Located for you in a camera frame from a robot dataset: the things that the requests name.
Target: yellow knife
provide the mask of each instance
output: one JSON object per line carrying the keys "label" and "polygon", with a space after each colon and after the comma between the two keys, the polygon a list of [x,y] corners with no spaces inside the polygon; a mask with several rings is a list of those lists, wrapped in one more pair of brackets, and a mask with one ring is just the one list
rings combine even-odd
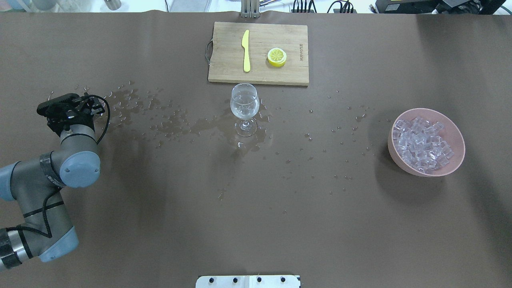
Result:
{"label": "yellow knife", "polygon": [[251,63],[249,61],[249,30],[245,30],[242,37],[242,47],[244,47],[244,71],[251,71]]}

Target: bowl rim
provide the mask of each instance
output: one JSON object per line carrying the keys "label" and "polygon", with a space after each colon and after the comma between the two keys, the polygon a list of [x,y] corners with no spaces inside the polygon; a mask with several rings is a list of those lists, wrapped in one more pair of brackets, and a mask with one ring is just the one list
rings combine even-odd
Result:
{"label": "bowl rim", "polygon": [[[402,157],[400,156],[400,154],[398,155],[398,157],[400,158],[400,160],[405,164],[407,165],[407,167],[411,168],[412,170],[414,170],[415,172],[421,174],[421,175],[424,175],[424,176],[428,176],[428,177],[440,177],[440,176],[446,176],[448,174],[451,174],[453,173],[454,171],[456,171],[457,169],[459,169],[459,167],[462,165],[462,162],[464,162],[464,158],[466,157],[466,143],[464,141],[464,137],[462,136],[462,133],[460,132],[460,129],[459,127],[457,127],[457,125],[455,125],[455,123],[446,115],[444,115],[443,113],[439,112],[439,111],[436,111],[436,110],[433,110],[433,109],[429,109],[429,108],[412,108],[412,109],[409,109],[407,111],[404,111],[402,114],[400,114],[396,119],[395,121],[393,121],[393,125],[391,126],[391,133],[393,132],[393,128],[395,127],[395,124],[396,122],[404,115],[406,114],[407,112],[410,112],[410,111],[413,111],[413,110],[428,110],[428,111],[432,111],[432,112],[435,112],[435,113],[438,113],[440,115],[443,115],[444,117],[446,117],[448,119],[448,121],[450,121],[453,126],[455,127],[455,129],[457,130],[457,132],[459,133],[460,135],[460,138],[462,139],[462,158],[460,159],[459,161],[459,164],[453,168],[452,170],[448,171],[447,173],[443,173],[443,174],[438,174],[438,175],[434,175],[434,174],[427,174],[427,173],[424,173],[424,172],[421,172],[421,171],[418,171],[416,169],[414,169],[414,167],[410,166],[409,164],[407,164],[403,159]],[[395,150],[395,152],[398,154],[398,151],[396,150],[396,146],[395,146],[395,141],[393,141],[393,139],[391,139],[391,144],[393,145],[393,149]]]}

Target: lemon half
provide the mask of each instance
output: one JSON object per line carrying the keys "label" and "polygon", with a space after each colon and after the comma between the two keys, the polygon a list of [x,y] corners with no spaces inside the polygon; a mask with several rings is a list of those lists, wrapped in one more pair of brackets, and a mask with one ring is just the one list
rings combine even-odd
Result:
{"label": "lemon half", "polygon": [[267,54],[268,62],[274,67],[281,67],[286,62],[286,52],[281,48],[272,48]]}

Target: brown tablecloth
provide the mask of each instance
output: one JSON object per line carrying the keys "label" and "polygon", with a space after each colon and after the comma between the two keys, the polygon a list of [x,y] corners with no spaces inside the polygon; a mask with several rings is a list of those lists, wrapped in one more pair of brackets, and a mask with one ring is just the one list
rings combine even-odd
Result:
{"label": "brown tablecloth", "polygon": [[[247,20],[0,14],[0,166],[58,149],[35,113],[52,91],[112,91],[116,108],[100,179],[62,191],[79,247],[3,272],[2,287],[257,273],[297,274],[303,287],[512,282],[512,17],[263,13],[248,21],[308,25],[310,86],[257,86],[251,138],[233,133],[233,85],[207,81],[214,21]],[[415,107],[458,125],[455,173],[420,178],[392,162],[387,120]],[[3,227],[22,221],[0,202]]]}

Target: wine glass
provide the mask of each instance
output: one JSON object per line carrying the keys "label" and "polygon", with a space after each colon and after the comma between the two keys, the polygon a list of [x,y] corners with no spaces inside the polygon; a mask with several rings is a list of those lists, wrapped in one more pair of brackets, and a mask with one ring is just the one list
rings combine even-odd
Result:
{"label": "wine glass", "polygon": [[256,132],[258,125],[253,118],[260,109],[260,99],[256,88],[249,83],[240,83],[231,91],[231,111],[240,119],[235,124],[238,135],[249,137]]}

